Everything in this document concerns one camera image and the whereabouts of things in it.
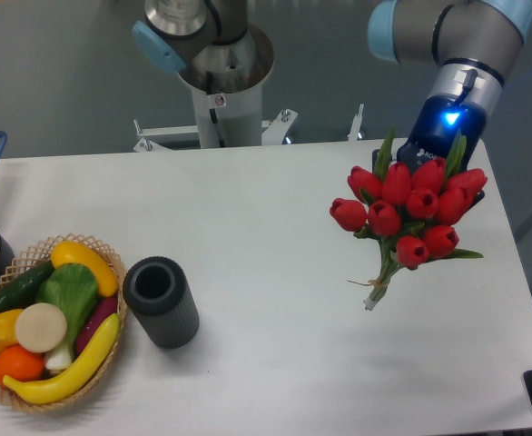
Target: blue light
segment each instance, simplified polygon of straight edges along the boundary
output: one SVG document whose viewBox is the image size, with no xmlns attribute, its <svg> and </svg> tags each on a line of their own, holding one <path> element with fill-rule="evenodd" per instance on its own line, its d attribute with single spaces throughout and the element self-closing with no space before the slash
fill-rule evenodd
<svg viewBox="0 0 532 436">
<path fill-rule="evenodd" d="M 444 114 L 444 120 L 448 125 L 454 125 L 459 118 L 459 112 L 448 112 Z"/>
</svg>

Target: red tulip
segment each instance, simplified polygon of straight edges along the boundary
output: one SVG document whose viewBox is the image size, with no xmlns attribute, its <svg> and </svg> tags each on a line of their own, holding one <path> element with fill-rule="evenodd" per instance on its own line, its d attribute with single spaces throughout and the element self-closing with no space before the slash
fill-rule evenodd
<svg viewBox="0 0 532 436">
<path fill-rule="evenodd" d="M 418 188 L 411 191 L 405 205 L 412 218 L 427 220 L 438 211 L 439 198 L 428 188 Z"/>
<path fill-rule="evenodd" d="M 479 168 L 467 170 L 450 177 L 446 182 L 446 190 L 454 188 L 464 188 L 471 197 L 475 197 L 482 190 L 488 178 Z"/>
<path fill-rule="evenodd" d="M 367 221 L 365 207 L 356 200 L 335 199 L 330 207 L 330 215 L 347 232 L 358 232 Z"/>
<path fill-rule="evenodd" d="M 436 221 L 444 225 L 453 225 L 466 213 L 474 198 L 463 188 L 453 188 L 445 191 L 439 197 L 439 209 Z"/>
<path fill-rule="evenodd" d="M 375 174 L 364 170 L 360 166 L 353 166 L 352 170 L 350 170 L 350 176 L 347 177 L 347 183 L 362 202 L 364 200 L 360 194 L 360 188 L 367 191 L 374 200 L 381 199 L 381 180 Z"/>
<path fill-rule="evenodd" d="M 383 182 L 383 200 L 394 206 L 405 204 L 411 192 L 411 173 L 403 162 L 396 162 L 387 170 Z"/>
<path fill-rule="evenodd" d="M 425 162 L 411 175 L 411 187 L 412 189 L 428 188 L 438 195 L 444 184 L 445 172 L 446 160 L 443 157 Z"/>
<path fill-rule="evenodd" d="M 402 236 L 397 241 L 397 260 L 410 270 L 415 270 L 429 258 L 428 246 L 415 236 Z"/>
<path fill-rule="evenodd" d="M 368 218 L 371 230 L 379 236 L 391 236 L 401 227 L 401 217 L 391 204 L 383 200 L 370 206 Z"/>
<path fill-rule="evenodd" d="M 429 255 L 436 259 L 453 252 L 459 242 L 456 231 L 448 225 L 436 225 L 427 229 L 422 239 L 428 246 Z"/>
</svg>

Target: purple eggplant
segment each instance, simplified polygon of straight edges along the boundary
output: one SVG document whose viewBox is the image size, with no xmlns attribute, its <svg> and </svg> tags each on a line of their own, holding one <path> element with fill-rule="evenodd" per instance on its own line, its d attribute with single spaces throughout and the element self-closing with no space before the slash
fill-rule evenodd
<svg viewBox="0 0 532 436">
<path fill-rule="evenodd" d="M 116 297 L 108 297 L 97 304 L 96 309 L 94 309 L 88 322 L 76 337 L 76 345 L 74 348 L 77 356 L 83 352 L 84 347 L 86 347 L 86 344 L 91 340 L 99 325 L 101 325 L 109 315 L 117 313 L 117 303 Z"/>
</svg>

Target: orange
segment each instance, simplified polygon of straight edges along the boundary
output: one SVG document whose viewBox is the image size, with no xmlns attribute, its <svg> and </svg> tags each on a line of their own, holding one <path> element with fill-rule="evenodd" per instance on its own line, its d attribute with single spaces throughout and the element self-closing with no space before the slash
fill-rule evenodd
<svg viewBox="0 0 532 436">
<path fill-rule="evenodd" d="M 4 376 L 20 382 L 40 380 L 44 371 L 42 354 L 29 352 L 20 345 L 6 348 L 0 352 L 0 386 L 4 387 Z"/>
</svg>

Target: woven basket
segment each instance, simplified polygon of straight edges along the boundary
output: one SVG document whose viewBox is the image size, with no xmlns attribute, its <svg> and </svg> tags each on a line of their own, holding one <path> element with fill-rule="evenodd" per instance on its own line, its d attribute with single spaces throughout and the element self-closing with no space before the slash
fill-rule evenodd
<svg viewBox="0 0 532 436">
<path fill-rule="evenodd" d="M 12 279 L 14 279 L 18 274 L 30 269 L 39 261 L 49 259 L 50 253 L 53 248 L 59 242 L 65 240 L 77 241 L 95 250 L 113 268 L 115 276 L 119 283 L 119 290 L 121 289 L 124 276 L 126 275 L 126 270 L 124 269 L 123 262 L 121 262 L 121 258 L 118 256 L 118 254 L 116 254 L 109 245 L 98 241 L 93 236 L 82 236 L 74 234 L 68 234 L 66 236 L 57 236 L 55 238 L 48 238 L 45 241 L 39 242 L 36 246 L 28 247 L 28 250 L 26 250 L 25 252 L 21 252 L 18 258 L 12 260 L 12 265 L 8 266 L 5 269 L 5 274 L 0 278 L 0 289 Z M 127 306 L 124 302 L 122 294 L 121 292 L 118 292 L 117 294 L 119 300 L 117 309 L 121 321 L 119 334 L 117 335 L 117 339 L 114 342 L 113 348 L 111 349 L 109 355 L 103 362 L 103 365 L 99 368 L 94 377 L 89 382 L 87 382 L 80 391 L 61 401 L 52 402 L 50 404 L 44 405 L 35 405 L 22 400 L 18 395 L 16 395 L 9 389 L 0 387 L 0 404 L 4 406 L 10 406 L 16 411 L 23 411 L 26 413 L 54 411 L 81 400 L 87 392 L 89 392 L 94 386 L 96 386 L 96 384 L 103 378 L 105 372 L 111 366 L 111 362 L 117 354 L 117 350 L 119 348 L 119 340 L 121 338 L 121 332 L 123 331 L 124 320 L 127 314 Z"/>
</svg>

